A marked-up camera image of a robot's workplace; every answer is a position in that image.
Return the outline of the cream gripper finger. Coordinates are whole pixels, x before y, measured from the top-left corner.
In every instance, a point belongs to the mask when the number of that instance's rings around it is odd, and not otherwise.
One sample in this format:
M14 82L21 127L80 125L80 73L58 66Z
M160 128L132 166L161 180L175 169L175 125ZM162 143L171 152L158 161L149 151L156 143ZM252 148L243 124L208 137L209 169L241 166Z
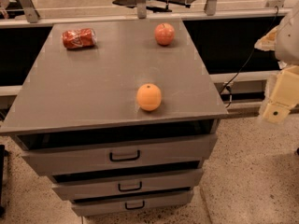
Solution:
M262 38L258 39L254 45L254 48L262 51L274 51L276 44L278 28L274 27Z
M259 115L270 123L281 123L299 104L299 66L293 65L271 76L266 83L265 99Z

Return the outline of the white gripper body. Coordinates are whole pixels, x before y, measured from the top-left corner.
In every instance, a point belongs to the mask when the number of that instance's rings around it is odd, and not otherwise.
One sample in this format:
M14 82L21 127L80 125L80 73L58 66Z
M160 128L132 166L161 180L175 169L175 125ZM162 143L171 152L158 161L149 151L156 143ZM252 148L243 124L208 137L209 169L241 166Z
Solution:
M299 2L278 26L275 55L284 63L299 64Z

